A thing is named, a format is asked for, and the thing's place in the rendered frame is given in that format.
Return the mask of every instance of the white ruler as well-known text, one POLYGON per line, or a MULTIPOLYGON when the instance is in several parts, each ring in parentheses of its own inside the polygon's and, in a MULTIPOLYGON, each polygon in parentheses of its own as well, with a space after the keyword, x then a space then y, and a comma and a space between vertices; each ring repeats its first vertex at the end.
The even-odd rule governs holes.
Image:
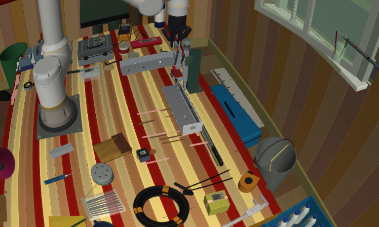
POLYGON ((255 124, 259 128, 264 127, 264 124, 262 123, 258 114, 255 112, 255 110, 253 109, 249 101, 247 101, 246 97, 244 96, 242 91, 238 88, 234 80, 230 77, 229 73, 227 73, 225 68, 211 69, 211 72, 219 81, 219 83, 222 84, 229 91, 229 93, 236 99, 236 101, 251 117, 251 119, 255 122, 255 124))

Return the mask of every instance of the white bottle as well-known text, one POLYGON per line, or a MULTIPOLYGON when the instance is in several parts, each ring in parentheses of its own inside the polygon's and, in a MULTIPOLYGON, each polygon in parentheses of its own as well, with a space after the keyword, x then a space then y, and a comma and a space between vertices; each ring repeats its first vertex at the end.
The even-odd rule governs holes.
POLYGON ((279 220, 278 223, 276 223, 277 227, 286 227, 288 224, 288 217, 284 217, 284 219, 279 220))
POLYGON ((300 210, 297 210, 293 212, 292 214, 290 214, 290 216, 288 217, 289 221, 288 221, 287 227, 291 227, 295 224, 295 221, 297 221, 299 218, 299 214, 300 214, 300 210))
POLYGON ((295 221, 295 224, 298 224, 300 223, 300 221, 302 221, 302 219, 304 219, 304 217, 308 214, 309 212, 309 208, 310 208, 310 203, 307 203, 306 205, 302 206, 300 208, 300 214, 299 214, 299 218, 297 221, 295 221))
POLYGON ((309 216, 308 219, 304 222, 307 223, 304 227, 311 227, 313 226, 317 221, 317 214, 314 214, 313 216, 309 216))

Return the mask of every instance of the gray toolbox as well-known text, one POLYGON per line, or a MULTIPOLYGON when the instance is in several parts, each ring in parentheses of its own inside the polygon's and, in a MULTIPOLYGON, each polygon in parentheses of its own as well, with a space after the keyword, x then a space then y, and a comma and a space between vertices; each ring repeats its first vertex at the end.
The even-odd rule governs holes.
POLYGON ((77 58, 80 67, 113 59, 112 36, 105 35, 79 41, 77 58))

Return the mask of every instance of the multimeter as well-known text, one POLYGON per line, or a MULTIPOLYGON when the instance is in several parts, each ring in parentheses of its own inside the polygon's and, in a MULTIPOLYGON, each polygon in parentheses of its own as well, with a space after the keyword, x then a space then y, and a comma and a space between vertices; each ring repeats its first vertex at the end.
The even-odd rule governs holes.
POLYGON ((120 24, 118 27, 118 41, 126 41, 130 39, 132 31, 132 23, 120 24))

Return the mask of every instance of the vernier caliper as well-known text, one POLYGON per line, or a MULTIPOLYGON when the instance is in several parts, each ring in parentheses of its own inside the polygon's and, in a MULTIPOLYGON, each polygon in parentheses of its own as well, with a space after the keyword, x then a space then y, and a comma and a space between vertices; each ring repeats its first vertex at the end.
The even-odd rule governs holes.
POLYGON ((261 197, 261 200, 264 202, 262 205, 258 204, 258 202, 254 199, 253 202, 255 204, 255 206, 253 206, 252 208, 248 209, 245 211, 245 215, 241 216, 240 218, 237 218, 235 219, 234 221, 232 222, 229 222, 221 227, 230 227, 232 226, 233 224, 236 224, 238 222, 240 222, 241 220, 249 217, 249 216, 252 216, 253 214, 257 213, 258 211, 262 210, 263 208, 267 207, 268 206, 268 202, 266 201, 265 197, 261 194, 260 195, 261 197))

